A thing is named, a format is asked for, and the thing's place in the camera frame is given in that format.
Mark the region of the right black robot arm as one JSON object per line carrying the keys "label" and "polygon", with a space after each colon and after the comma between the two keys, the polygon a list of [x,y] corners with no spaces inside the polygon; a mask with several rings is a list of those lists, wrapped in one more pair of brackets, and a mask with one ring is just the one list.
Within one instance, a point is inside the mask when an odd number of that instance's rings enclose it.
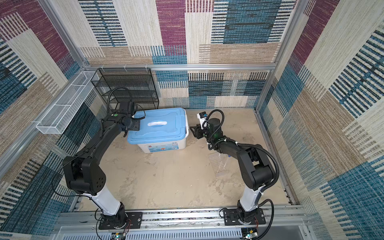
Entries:
{"label": "right black robot arm", "polygon": [[245,190],[237,204],[238,222],[251,224],[261,215],[259,203],[264,192],[278,181],[280,169],[276,159],[261,145],[242,144],[224,135],[224,112],[218,109],[209,114],[197,114],[199,124],[190,127],[196,139],[205,138],[208,149],[228,155],[238,161]]}

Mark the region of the white plastic bin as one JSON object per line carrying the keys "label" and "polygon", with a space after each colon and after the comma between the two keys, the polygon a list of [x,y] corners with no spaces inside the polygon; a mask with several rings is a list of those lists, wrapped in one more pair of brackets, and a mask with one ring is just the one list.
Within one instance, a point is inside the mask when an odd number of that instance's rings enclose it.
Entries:
{"label": "white plastic bin", "polygon": [[182,140],[154,143],[154,144],[138,144],[144,153],[158,153],[174,150],[182,150],[187,145],[187,137],[189,136],[189,130],[186,129],[186,135]]}

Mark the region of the blue plastic lid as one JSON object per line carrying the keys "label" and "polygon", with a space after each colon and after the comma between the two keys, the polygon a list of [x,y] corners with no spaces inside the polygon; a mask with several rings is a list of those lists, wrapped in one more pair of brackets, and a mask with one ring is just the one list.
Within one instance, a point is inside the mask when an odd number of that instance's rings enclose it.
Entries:
{"label": "blue plastic lid", "polygon": [[182,108],[138,111],[135,118],[140,120],[139,131],[129,131],[129,144],[153,144],[179,141],[187,135],[188,120]]}

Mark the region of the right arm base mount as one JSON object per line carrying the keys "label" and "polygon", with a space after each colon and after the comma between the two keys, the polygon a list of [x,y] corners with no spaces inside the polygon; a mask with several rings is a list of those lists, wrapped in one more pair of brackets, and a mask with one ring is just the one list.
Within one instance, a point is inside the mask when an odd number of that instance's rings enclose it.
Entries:
{"label": "right arm base mount", "polygon": [[256,208],[250,212],[244,212],[241,208],[223,208],[219,210],[219,216],[224,219],[226,226],[266,224],[265,215],[261,208]]}

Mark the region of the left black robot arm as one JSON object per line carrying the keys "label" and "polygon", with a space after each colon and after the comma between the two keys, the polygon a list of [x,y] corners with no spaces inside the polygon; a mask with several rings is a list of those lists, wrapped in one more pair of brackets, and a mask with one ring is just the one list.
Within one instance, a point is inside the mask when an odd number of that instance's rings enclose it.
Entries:
{"label": "left black robot arm", "polygon": [[90,199],[101,211],[100,222],[112,229],[122,229],[129,223],[125,206],[118,201],[106,186],[106,174],[100,168],[104,153],[113,140],[120,134],[140,130],[140,121],[135,118],[138,105],[132,94],[117,105],[114,110],[107,110],[107,115],[100,120],[100,130],[73,157],[67,156],[62,161],[58,173],[65,175],[66,185],[73,190],[74,197]]}

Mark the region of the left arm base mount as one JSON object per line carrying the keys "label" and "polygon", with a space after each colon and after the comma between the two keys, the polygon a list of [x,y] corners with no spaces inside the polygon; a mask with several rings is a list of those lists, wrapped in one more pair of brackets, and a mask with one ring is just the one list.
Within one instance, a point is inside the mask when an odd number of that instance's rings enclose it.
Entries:
{"label": "left arm base mount", "polygon": [[101,215],[98,230],[130,230],[139,229],[142,223],[142,212],[127,212],[116,216]]}

